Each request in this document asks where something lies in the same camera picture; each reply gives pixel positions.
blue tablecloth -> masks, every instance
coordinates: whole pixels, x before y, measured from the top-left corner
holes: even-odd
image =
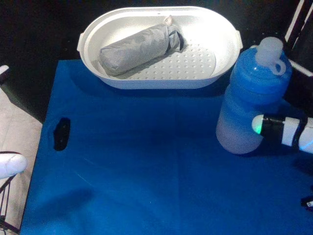
[[[123,91],[60,61],[21,234],[312,235],[300,207],[312,156],[266,142],[226,152],[217,88]],[[71,130],[57,152],[62,117]]]

tile floor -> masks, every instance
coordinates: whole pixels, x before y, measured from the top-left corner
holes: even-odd
[[[16,228],[21,225],[41,128],[42,124],[39,121],[13,105],[0,89],[0,151],[19,152],[28,160],[27,169],[12,180],[10,188],[8,212],[5,221]],[[6,179],[0,180],[0,186],[5,181]]]

gradient plastic bottle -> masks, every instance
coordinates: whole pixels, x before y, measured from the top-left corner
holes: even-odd
[[[241,53],[230,76],[216,128],[224,149],[245,154],[260,145],[263,137],[252,130],[252,120],[259,114],[278,111],[291,73],[283,43],[277,38],[265,38],[259,46]]]

white basket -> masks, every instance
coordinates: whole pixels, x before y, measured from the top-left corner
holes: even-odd
[[[100,49],[173,16],[184,49],[120,76],[99,63]],[[220,14],[201,7],[136,7],[108,12],[80,35],[77,50],[86,67],[120,89],[195,89],[210,85],[236,62],[243,47],[239,31]]]

green light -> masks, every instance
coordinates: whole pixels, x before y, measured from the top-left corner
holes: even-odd
[[[262,124],[255,128],[255,132],[258,133],[258,134],[261,133],[261,130],[262,130]]]

